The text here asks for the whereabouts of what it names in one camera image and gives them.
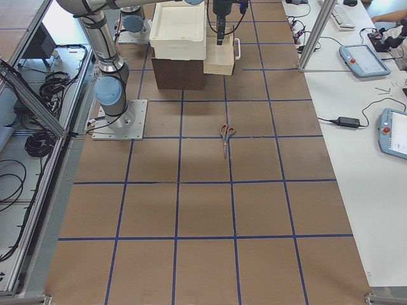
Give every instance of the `cardboard floor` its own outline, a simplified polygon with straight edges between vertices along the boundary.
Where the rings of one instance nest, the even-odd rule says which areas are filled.
[[[44,0],[0,0],[0,58],[8,62]]]
[[[52,304],[364,304],[282,4],[252,3],[236,36],[234,75],[207,75],[202,91],[158,90],[151,48],[119,47],[128,98],[149,100],[144,140],[85,140],[46,285]],[[236,128],[227,159],[223,123]]]

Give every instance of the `black cable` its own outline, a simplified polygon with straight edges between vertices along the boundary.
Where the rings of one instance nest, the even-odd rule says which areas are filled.
[[[309,3],[306,3],[306,5],[308,6],[308,13],[306,13],[305,15],[301,15],[301,16],[287,16],[287,18],[301,18],[301,17],[306,17],[311,13],[311,6]]]
[[[298,44],[298,41],[300,40],[300,37],[306,33],[306,31],[305,31],[305,25],[304,25],[304,23],[303,23],[302,21],[300,21],[300,20],[295,20],[295,19],[293,19],[293,21],[291,22],[291,25],[290,25],[291,30],[294,29],[294,27],[295,27],[295,25],[297,24],[297,22],[299,22],[299,23],[302,25],[302,29],[299,30],[299,31],[297,31],[297,33],[295,33],[295,34],[293,35],[294,43],[295,43],[295,44]]]
[[[82,44],[60,44],[57,45],[57,48],[81,48],[85,51],[82,59],[79,62],[78,72],[72,79],[69,73],[63,71],[52,72],[45,77],[45,83],[39,89],[39,95],[43,99],[45,106],[56,118],[59,118],[62,112],[66,92],[79,78],[83,62],[88,55],[88,49]]]
[[[28,126],[25,124],[24,119],[29,119],[29,117],[28,117],[27,115],[24,115],[24,116],[22,116],[22,117],[20,118],[20,124],[21,124],[21,126],[22,126],[24,129],[26,129],[26,130],[32,130],[32,131],[35,131],[35,132],[41,130],[40,128],[31,128],[31,127],[28,127]]]
[[[106,117],[105,116],[98,116],[98,117],[96,117],[96,118],[93,118],[93,119],[90,119],[89,121],[88,121],[88,123],[86,124],[86,126],[87,127],[89,127],[93,122],[93,120],[94,121],[100,121],[100,120],[102,120],[102,119],[105,119]]]
[[[383,99],[381,99],[381,100],[376,100],[376,101],[370,103],[370,104],[367,105],[364,109],[362,109],[362,115],[364,116],[364,118],[365,118],[366,121],[368,122],[367,125],[361,125],[360,122],[359,122],[359,119],[355,119],[355,118],[339,117],[338,119],[323,119],[323,118],[318,118],[318,119],[320,119],[321,121],[325,121],[325,122],[330,122],[330,123],[336,124],[336,125],[338,125],[338,126],[346,126],[346,127],[351,127],[351,128],[359,128],[359,127],[364,127],[364,128],[366,128],[366,127],[368,127],[368,126],[370,125],[370,122],[369,122],[369,119],[368,119],[367,115],[364,113],[364,111],[365,111],[367,108],[369,108],[370,106],[372,106],[373,104],[383,102],[384,100],[393,100],[393,101],[395,101],[395,102],[397,102],[397,103],[403,105],[403,107],[404,107],[404,112],[406,112],[406,110],[407,110],[406,104],[404,104],[404,103],[402,103],[402,102],[400,102],[400,101],[398,101],[398,100],[395,100],[394,98],[385,97],[385,98],[383,98]]]
[[[11,90],[14,92],[14,94],[15,94],[17,100],[18,100],[20,103],[22,103],[21,95],[19,94],[17,88],[15,88],[15,85],[14,85],[6,76],[2,75],[1,73],[0,73],[0,78],[1,78],[3,81],[5,81],[5,82],[9,85],[9,87],[11,88]]]
[[[111,3],[115,3],[116,0],[110,0],[108,1],[106,4],[103,4],[102,6],[99,6],[96,10],[93,11],[88,11],[88,13],[82,14],[82,15],[73,15],[74,18],[81,18],[81,17],[87,17],[87,16],[91,16],[94,15],[95,13],[97,13],[98,11],[103,10],[106,6],[108,6]]]
[[[109,55],[109,58],[112,58],[112,55],[110,54],[109,44],[107,43],[106,36],[104,35],[102,29],[98,29],[98,30],[99,30],[100,34],[102,35],[102,38],[104,40],[104,44],[106,45],[107,54]]]
[[[55,138],[44,128],[27,138],[24,149],[28,155],[35,158],[42,158],[51,153],[54,146]]]
[[[117,43],[118,38],[120,37],[121,33],[127,32],[126,29],[121,30],[121,21],[123,19],[123,15],[120,12],[119,22],[117,25],[116,33],[114,33],[114,44]]]
[[[117,118],[115,118],[112,122],[110,122],[110,123],[108,123],[108,124],[106,124],[106,125],[99,126],[99,127],[95,127],[95,128],[92,128],[92,129],[87,130],[87,131],[85,132],[85,135],[87,135],[88,133],[90,133],[90,132],[92,132],[92,131],[94,131],[94,130],[96,130],[96,129],[101,129],[101,128],[108,127],[108,126],[112,125],[114,122],[116,122],[118,119],[120,119],[120,117],[121,117],[121,116],[123,115],[123,113],[125,113],[125,112],[126,112],[126,111],[120,113],[120,115],[119,115]]]
[[[26,69],[28,69],[28,70],[33,70],[33,71],[36,71],[36,72],[40,72],[40,73],[43,73],[43,74],[48,74],[49,72],[46,72],[46,71],[42,71],[42,70],[37,70],[37,69],[34,69],[34,68],[31,68],[31,67],[27,67],[26,65],[19,65],[19,67],[21,67],[21,68],[26,68]]]
[[[382,58],[382,60],[392,60],[392,59],[402,59],[404,57],[404,48],[401,48],[401,56],[400,57],[391,57],[391,58]]]
[[[16,195],[16,194],[18,193],[18,194],[17,194],[17,197],[14,198],[14,199],[11,201],[10,204],[8,204],[8,205],[6,205],[6,207],[0,209],[0,212],[2,212],[2,211],[4,211],[4,210],[8,209],[8,208],[11,207],[12,205],[14,205],[14,203],[17,202],[17,200],[20,198],[20,196],[21,196],[21,194],[22,194],[22,192],[23,192],[23,189],[24,189],[24,182],[25,182],[25,179],[27,178],[27,168],[25,167],[25,165],[24,165],[23,163],[21,163],[21,162],[19,162],[19,161],[17,161],[17,160],[14,160],[14,159],[4,159],[4,160],[0,160],[0,163],[2,163],[2,162],[15,162],[15,163],[18,163],[19,165],[22,166],[22,168],[23,168],[23,170],[24,170],[24,176],[21,178],[20,176],[14,174],[14,173],[4,173],[4,174],[0,175],[0,178],[1,178],[1,177],[12,176],[12,177],[16,177],[16,178],[20,181],[19,187],[18,187],[11,195],[9,195],[7,198],[4,198],[4,199],[1,199],[1,200],[0,200],[0,203],[4,203],[4,202],[8,201],[10,198],[12,198],[14,195]]]
[[[377,32],[377,29],[376,29],[375,27],[364,27],[363,29],[361,29],[361,30],[359,31],[359,36],[360,36],[361,39],[362,39],[361,44],[364,43],[364,38],[363,38],[363,36],[362,36],[362,32],[365,31],[365,30],[376,30],[376,31],[371,31],[371,32],[372,32],[372,33]]]
[[[325,122],[330,122],[330,123],[331,123],[331,120],[330,120],[330,119],[322,119],[322,118],[317,118],[317,119],[320,119],[321,121],[325,121]]]
[[[4,125],[4,127],[13,127],[20,121],[20,114],[16,113],[14,121],[12,121],[10,124]]]
[[[368,127],[368,126],[370,125],[369,119],[368,119],[368,117],[365,115],[364,111],[365,111],[367,108],[369,108],[370,106],[372,106],[373,104],[383,102],[384,100],[393,100],[393,101],[395,101],[395,102],[397,102],[397,103],[403,105],[403,107],[404,107],[404,112],[406,112],[406,104],[404,104],[404,103],[402,103],[402,102],[400,102],[400,101],[398,101],[398,100],[395,100],[394,98],[385,97],[385,98],[383,98],[383,99],[381,99],[381,100],[376,100],[376,101],[370,103],[369,105],[367,105],[367,106],[362,110],[362,114],[363,114],[364,118],[366,119],[366,121],[368,122],[368,124],[367,124],[367,125],[361,125],[361,127]]]
[[[343,46],[343,44],[341,44],[341,43],[340,43],[339,41],[337,41],[335,38],[327,37],[327,36],[321,36],[320,38],[331,39],[331,40],[333,40],[333,41],[336,41],[339,45]]]
[[[6,70],[8,70],[9,72],[13,73],[16,77],[19,78],[19,80],[21,80],[22,84],[27,88],[27,90],[29,90],[38,100],[41,100],[41,97],[29,86],[29,84],[27,83],[27,81],[22,77],[21,73],[19,73],[16,69],[14,69],[12,66],[10,66],[7,62],[5,62],[4,60],[0,59],[0,65],[2,65]],[[17,89],[15,88],[15,86],[11,83],[11,81],[3,76],[2,74],[1,78],[3,80],[5,80],[9,85],[12,85],[14,92],[17,95]]]
[[[15,253],[17,248],[19,247],[19,244],[20,244],[20,241],[22,239],[25,227],[26,227],[26,225],[28,223],[28,220],[29,220],[29,216],[30,216],[30,213],[31,213],[31,210],[32,210],[32,206],[34,205],[34,202],[36,200],[36,197],[37,197],[37,194],[38,194],[38,191],[39,191],[39,184],[42,181],[42,178],[43,178],[43,175],[44,175],[44,172],[45,172],[45,168],[46,168],[46,166],[47,166],[50,159],[51,159],[51,154],[48,155],[44,165],[41,166],[41,170],[40,170],[40,173],[38,175],[36,188],[34,190],[34,193],[32,195],[32,198],[30,200],[29,205],[28,205],[27,209],[25,210],[23,223],[20,226],[20,232],[18,234],[17,240],[16,240],[15,244],[13,246],[11,246],[10,249],[5,254],[0,254],[0,262],[4,262],[4,261],[8,260]]]

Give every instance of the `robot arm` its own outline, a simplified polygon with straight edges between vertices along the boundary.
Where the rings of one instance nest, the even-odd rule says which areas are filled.
[[[129,74],[128,66],[116,51],[103,10],[121,9],[129,13],[137,13],[143,4],[165,1],[170,0],[57,0],[63,9],[79,19],[93,52],[99,60],[99,68],[103,77],[99,78],[95,84],[95,96],[106,113],[106,121],[112,129],[130,126],[134,118],[130,114],[131,111],[128,111],[125,96]],[[185,1],[196,5],[203,0]],[[217,15],[218,44],[223,40],[226,16],[231,12],[232,3],[240,1],[245,1],[247,4],[248,0],[214,0],[213,10]],[[144,18],[144,14],[141,14],[138,19]]]

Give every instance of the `metal mounting plate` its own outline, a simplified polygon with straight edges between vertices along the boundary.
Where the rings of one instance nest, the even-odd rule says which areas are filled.
[[[147,100],[129,100],[128,110],[135,114],[135,121],[129,128],[111,129],[110,126],[97,129],[93,132],[94,140],[142,140],[144,124],[146,122]],[[100,108],[98,116],[104,116]],[[106,125],[105,120],[96,122],[95,128]]]
[[[153,22],[151,20],[147,20],[147,23],[149,25],[149,28],[151,29]],[[122,32],[120,33],[118,42],[119,44],[148,44],[149,37],[150,37],[149,30],[144,35],[140,35],[138,37],[133,37],[128,32]]]

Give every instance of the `red emergency stop button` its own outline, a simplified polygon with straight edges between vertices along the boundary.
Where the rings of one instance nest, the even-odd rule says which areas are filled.
[[[391,131],[390,127],[385,127],[382,129],[382,133],[384,133],[385,135],[388,134]]]

